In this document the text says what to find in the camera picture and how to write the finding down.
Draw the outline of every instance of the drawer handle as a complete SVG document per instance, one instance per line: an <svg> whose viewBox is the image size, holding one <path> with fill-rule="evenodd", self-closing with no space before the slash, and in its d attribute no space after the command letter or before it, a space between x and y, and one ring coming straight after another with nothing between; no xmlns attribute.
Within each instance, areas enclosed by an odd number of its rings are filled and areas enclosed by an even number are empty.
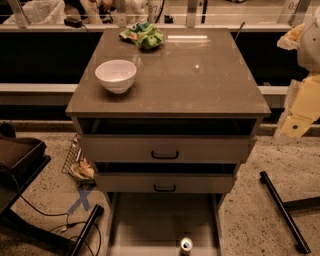
<svg viewBox="0 0 320 256"><path fill-rule="evenodd" d="M175 192L176 191L176 185L173 185L172 188L168 188L168 189L157 188L157 185L153 185L153 189L156 192Z"/></svg>
<svg viewBox="0 0 320 256"><path fill-rule="evenodd" d="M177 159L179 157L179 151L176 151L175 155L169 156L169 155L157 155L153 150L151 151L151 156L154 159L162 159L162 160L173 160Z"/></svg>

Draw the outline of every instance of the black cable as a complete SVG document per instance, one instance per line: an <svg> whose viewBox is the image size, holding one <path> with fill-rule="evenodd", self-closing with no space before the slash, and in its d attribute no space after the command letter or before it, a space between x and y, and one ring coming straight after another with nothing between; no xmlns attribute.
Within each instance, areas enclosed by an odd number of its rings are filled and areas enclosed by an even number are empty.
<svg viewBox="0 0 320 256"><path fill-rule="evenodd" d="M86 29L87 34L88 34L88 36L89 36L89 38L90 38L90 40L91 40L91 43L93 44L93 47L96 48L97 45L96 45L95 42L93 41L93 39L92 39L92 37L91 37L91 35L90 35L90 32L89 32L88 28L87 28L83 23L82 23L82 27L84 27L84 28Z"/></svg>
<svg viewBox="0 0 320 256"><path fill-rule="evenodd" d="M240 32L241 32L242 27L244 26L244 24L245 24L245 22L242 22L240 28L238 29L238 33L237 33L236 37L234 38L234 41L237 41L237 38L238 38L238 36L239 36L239 34L240 34Z"/></svg>
<svg viewBox="0 0 320 256"><path fill-rule="evenodd" d="M50 217L57 217L57 216L64 216L64 215L67 215L67 222L68 222L68 218L69 218L69 213L65 212L65 213L57 213L57 214L48 214L48 213L44 213L40 210L38 210L35 206L33 206L27 199L25 199L23 197L23 195L21 194L20 192L20 187L19 187L19 183L18 181L16 180L16 178L14 177L13 174L11 174L11 177L13 179L13 181L15 182L16 186L17 186L17 190L18 190L18 194L19 196L23 199L23 201L25 201L32 209L34 209L36 212L44 215L44 216L50 216Z"/></svg>
<svg viewBox="0 0 320 256"><path fill-rule="evenodd" d="M79 222L68 223L68 221L69 221L69 216L70 216L70 213L68 213L68 212L58 213L58 214L47 214L47 213L44 213L44 212L38 210L38 209L37 209L35 206L33 206L27 199L25 199L25 198L23 197L23 195L22 195L21 192L20 192L19 183L18 183L18 181L16 180L16 178L14 177L13 174L11 174L11 177L12 177L13 181L14 181L15 184L16 184L16 187L17 187L19 196L20 196L20 197L23 199L23 201L25 201L32 209L34 209L35 211L37 211L38 213L40 213L40 214L42 214L42 215L44 215L44 216L56 217L56 216L64 216L64 215L67 215L66 224L63 224L63 225L59 225L59 226L57 226L57 227L54 227L54 228L51 229L49 232L52 232L53 230L55 230L55 229L57 229L57 228L62 228L62 227L65 227L66 230L67 230L68 228L72 228L72 227L74 227L74 226L76 226L76 225L78 225L78 224L85 224L85 223L87 223L86 221L79 221ZM100 249L101 249L101 241L102 241L102 240L101 240L101 232L100 232L100 229L99 229L99 227L98 227L97 224L94 224L94 226L95 226L96 229L98 230L98 234L99 234L99 245L98 245L98 250L97 250L97 253L96 253L96 256L98 256L98 255L99 255L99 252L100 252ZM79 237L78 237L78 236L73 236L73 237L71 237L71 238L69 238L69 239L71 240L71 239L73 239L73 238L79 238ZM93 251L92 251L92 249L90 248L90 246L87 244L87 242L86 242L85 240L84 240L84 243L86 244L86 246L87 246L88 249L90 250L92 256L95 256L94 253L93 253Z"/></svg>
<svg viewBox="0 0 320 256"><path fill-rule="evenodd" d="M161 17L161 14L162 14L162 11L163 11L163 7L164 7L164 2L165 2L165 0L162 0L162 4L161 4L161 7L160 7L159 15L158 15L158 17L157 17L157 19L155 20L154 23L158 23L158 21L159 21L159 19Z"/></svg>

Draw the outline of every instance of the tabletop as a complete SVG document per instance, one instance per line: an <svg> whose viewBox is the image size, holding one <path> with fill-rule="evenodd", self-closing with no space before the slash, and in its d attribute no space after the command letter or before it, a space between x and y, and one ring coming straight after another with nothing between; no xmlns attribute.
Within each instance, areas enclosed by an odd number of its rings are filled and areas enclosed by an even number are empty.
<svg viewBox="0 0 320 256"><path fill-rule="evenodd" d="M268 116L270 110L228 29L166 28L151 51L122 41L123 29L106 29L68 105L86 117ZM95 77L103 62L137 66L133 86L108 92Z"/></svg>

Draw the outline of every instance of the open drawer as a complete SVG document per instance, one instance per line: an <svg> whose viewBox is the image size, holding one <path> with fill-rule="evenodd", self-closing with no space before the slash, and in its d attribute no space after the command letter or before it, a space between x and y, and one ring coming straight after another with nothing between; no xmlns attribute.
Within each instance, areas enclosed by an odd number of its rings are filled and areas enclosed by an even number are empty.
<svg viewBox="0 0 320 256"><path fill-rule="evenodd" d="M97 164L104 192L228 193L239 164Z"/></svg>
<svg viewBox="0 0 320 256"><path fill-rule="evenodd" d="M90 162L244 163L256 142L239 137L80 136Z"/></svg>

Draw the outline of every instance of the chair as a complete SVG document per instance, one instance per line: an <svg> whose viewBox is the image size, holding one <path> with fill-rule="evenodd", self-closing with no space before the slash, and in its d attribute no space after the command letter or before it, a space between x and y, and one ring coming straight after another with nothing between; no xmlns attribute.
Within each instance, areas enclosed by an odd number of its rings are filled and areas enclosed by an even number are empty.
<svg viewBox="0 0 320 256"><path fill-rule="evenodd" d="M95 205L76 241L31 225L10 209L50 162L45 149L43 141L16 138L10 124L0 124L0 225L54 246L63 255L77 255L95 219L104 211L100 205Z"/></svg>

